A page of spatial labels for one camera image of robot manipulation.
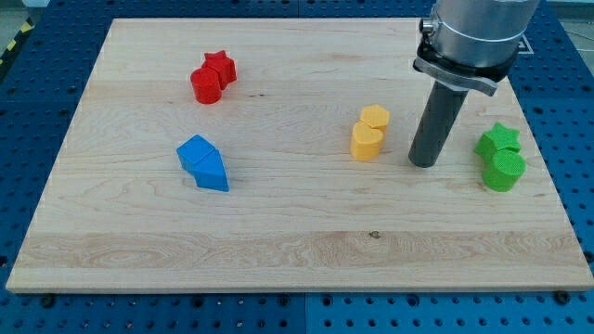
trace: yellow hexagon block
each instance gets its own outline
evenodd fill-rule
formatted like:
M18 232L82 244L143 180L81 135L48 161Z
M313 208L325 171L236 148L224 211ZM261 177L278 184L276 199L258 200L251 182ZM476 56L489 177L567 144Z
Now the yellow hexagon block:
M388 129L388 123L390 122L390 111L380 105L364 107L359 120L372 129L382 131L385 135Z
M372 129L364 122L357 122L353 126L351 137L351 154L358 161L368 161L380 154L383 144L383 132Z

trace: blue pegboard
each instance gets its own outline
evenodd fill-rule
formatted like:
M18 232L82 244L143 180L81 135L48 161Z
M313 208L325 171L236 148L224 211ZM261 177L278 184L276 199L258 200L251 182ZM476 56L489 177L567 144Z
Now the blue pegboard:
M0 283L113 18L422 17L432 0L53 0L0 85ZM543 2L510 81L578 239L594 251L594 79ZM594 292L14 296L0 333L592 332Z

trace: wooden board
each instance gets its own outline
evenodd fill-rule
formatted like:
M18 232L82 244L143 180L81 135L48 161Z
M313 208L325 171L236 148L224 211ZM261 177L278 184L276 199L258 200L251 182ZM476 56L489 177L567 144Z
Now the wooden board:
M416 19L116 19L7 288L13 292L590 289L592 275L506 81L469 95L435 167L408 162L432 81ZM226 49L211 106L188 77ZM392 112L383 152L349 154L362 107ZM472 152L495 121L528 168L488 190ZM222 152L229 193L175 149Z

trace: black cylinder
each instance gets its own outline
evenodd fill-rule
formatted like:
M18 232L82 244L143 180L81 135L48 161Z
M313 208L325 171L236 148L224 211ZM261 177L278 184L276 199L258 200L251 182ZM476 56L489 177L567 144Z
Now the black cylinder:
M439 82L433 84L408 152L412 163L423 168L435 164L467 94L466 90L453 91Z

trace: green block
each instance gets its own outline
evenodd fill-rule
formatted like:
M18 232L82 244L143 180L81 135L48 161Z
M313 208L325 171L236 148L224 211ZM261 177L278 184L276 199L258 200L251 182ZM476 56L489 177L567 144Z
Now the green block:
M496 122L493 129L485 132L479 143L476 145L474 152L483 158L485 164L488 164L496 152L507 149L512 152L520 152L522 146L518 141L520 131L510 129Z
M483 172L484 183L495 191L509 191L526 170L526 162L509 149L497 151Z

